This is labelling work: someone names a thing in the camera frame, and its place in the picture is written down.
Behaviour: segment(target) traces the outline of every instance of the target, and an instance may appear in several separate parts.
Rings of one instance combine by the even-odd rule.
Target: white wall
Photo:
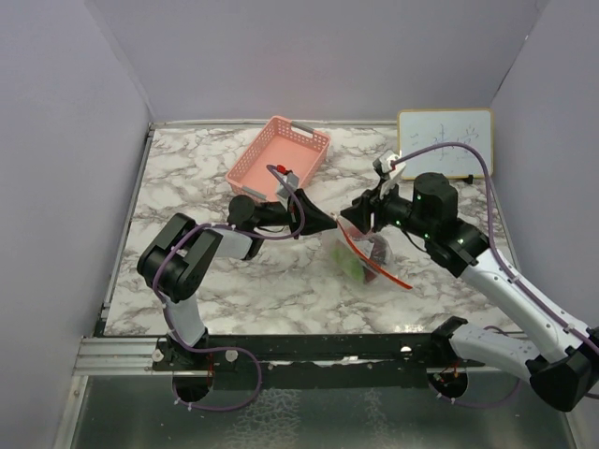
[[[0,13],[0,447],[51,447],[149,116],[80,0]]]
[[[547,0],[88,0],[157,120],[487,107]]]
[[[553,0],[493,100],[495,182],[522,270],[599,326],[599,2]],[[583,399],[590,423],[599,403]],[[599,431],[596,432],[599,445]]]

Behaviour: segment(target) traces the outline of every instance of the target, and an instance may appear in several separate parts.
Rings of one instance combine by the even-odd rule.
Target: white marble surface
[[[233,197],[225,174],[258,133],[246,129],[162,129],[154,134],[131,222],[105,335],[155,335],[167,331],[159,302],[136,272],[141,252],[175,212],[197,222],[222,222]],[[339,212],[375,186],[372,160],[396,148],[396,129],[323,128],[331,136],[326,162],[306,189],[322,210]],[[460,215],[486,230],[482,181],[454,185]],[[401,194],[411,198],[411,182]],[[509,254],[495,211],[500,249]],[[212,334],[318,334],[428,332],[451,315],[507,330],[515,325],[482,295],[454,279],[415,249],[397,229],[391,243],[395,272],[412,284],[359,285],[332,265],[318,236],[265,242],[252,261],[216,259],[197,292]]]

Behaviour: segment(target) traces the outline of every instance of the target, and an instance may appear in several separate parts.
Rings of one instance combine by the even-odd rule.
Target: plastic basket
[[[255,201],[276,201],[278,181],[266,165],[282,165],[305,187],[327,156],[330,137],[284,117],[272,117],[226,174],[237,195]]]

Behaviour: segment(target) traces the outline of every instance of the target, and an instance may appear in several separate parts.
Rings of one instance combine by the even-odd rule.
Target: whiteboard
[[[408,109],[397,116],[398,147],[405,156],[441,142],[467,143],[481,153],[493,172],[493,113],[490,109]],[[476,158],[463,148],[447,147],[407,161],[402,178],[443,173],[448,178],[483,177]]]

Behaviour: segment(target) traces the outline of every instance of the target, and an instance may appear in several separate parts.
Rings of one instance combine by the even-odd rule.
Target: red clamp
[[[287,173],[289,173],[289,170],[287,170],[287,169],[285,168],[285,166],[282,166],[282,165],[278,165],[278,166],[277,166],[277,171],[278,171],[279,173],[281,173],[282,175],[286,175]]]

